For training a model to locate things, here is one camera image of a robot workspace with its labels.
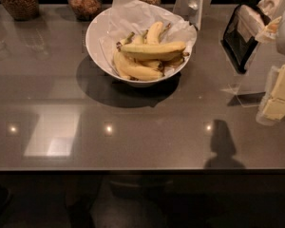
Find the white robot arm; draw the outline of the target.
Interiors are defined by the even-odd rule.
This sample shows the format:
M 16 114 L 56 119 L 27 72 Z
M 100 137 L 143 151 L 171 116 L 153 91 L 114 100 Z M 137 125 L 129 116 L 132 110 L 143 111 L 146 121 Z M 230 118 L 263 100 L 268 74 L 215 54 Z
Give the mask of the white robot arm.
M 260 43 L 275 42 L 276 51 L 285 56 L 285 10 L 263 28 L 255 37 Z

